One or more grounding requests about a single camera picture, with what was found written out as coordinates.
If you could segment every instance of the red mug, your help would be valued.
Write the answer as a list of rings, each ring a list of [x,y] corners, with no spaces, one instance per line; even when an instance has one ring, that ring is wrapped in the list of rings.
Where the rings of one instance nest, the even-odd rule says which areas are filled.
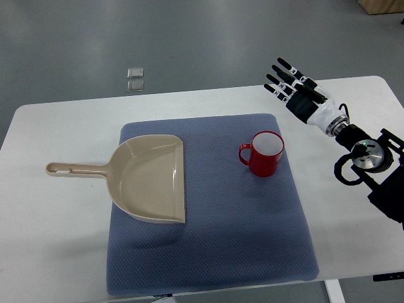
[[[251,150],[248,161],[241,155],[244,149]],[[239,158],[254,175],[269,177],[275,173],[284,149],[285,142],[279,134],[273,131],[261,131],[254,135],[251,143],[239,147]]]

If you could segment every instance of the small square tile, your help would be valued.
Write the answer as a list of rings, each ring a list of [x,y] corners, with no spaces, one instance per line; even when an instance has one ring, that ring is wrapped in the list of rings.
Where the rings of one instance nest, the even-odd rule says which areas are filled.
[[[141,92],[143,90],[143,80],[128,81],[128,92]]]
[[[143,77],[143,68],[129,68],[128,69],[128,79],[141,78],[141,77]]]

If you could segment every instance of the concrete floor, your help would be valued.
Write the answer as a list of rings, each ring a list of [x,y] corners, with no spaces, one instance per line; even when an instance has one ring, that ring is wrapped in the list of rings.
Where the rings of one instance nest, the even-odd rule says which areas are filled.
[[[279,56],[317,80],[381,76],[403,104],[403,17],[356,0],[2,0],[0,144],[24,104],[261,85]],[[144,67],[142,92],[126,92],[129,67]],[[404,280],[340,283],[349,303],[403,302]],[[178,301],[328,299],[307,283]]]

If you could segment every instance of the dustpan handle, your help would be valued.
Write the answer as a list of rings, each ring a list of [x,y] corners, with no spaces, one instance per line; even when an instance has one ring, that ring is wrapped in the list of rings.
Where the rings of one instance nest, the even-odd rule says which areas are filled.
[[[84,165],[71,163],[49,163],[45,171],[54,177],[105,178],[109,175],[108,165]]]

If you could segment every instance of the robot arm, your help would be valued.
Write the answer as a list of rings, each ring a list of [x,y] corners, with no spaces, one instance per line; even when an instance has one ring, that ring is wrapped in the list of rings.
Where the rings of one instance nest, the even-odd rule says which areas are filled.
[[[266,77],[275,86],[265,84],[264,87],[286,103],[286,108],[299,120],[308,125],[316,125],[324,134],[335,137],[336,142],[349,151],[334,167],[334,175],[340,182],[349,186],[365,182],[372,189],[372,193],[368,195],[369,201],[387,217],[403,223],[404,141],[385,129],[381,130],[382,135],[378,139],[371,138],[361,128],[350,124],[345,104],[337,109],[332,96],[315,81],[304,76],[282,58],[278,58],[278,62],[288,73],[275,65],[272,68],[284,83],[267,74]],[[393,163],[391,151],[399,154],[400,166],[378,184],[368,173],[388,170]],[[353,162],[351,169],[359,177],[354,181],[348,181],[342,176],[342,167],[349,160]]]

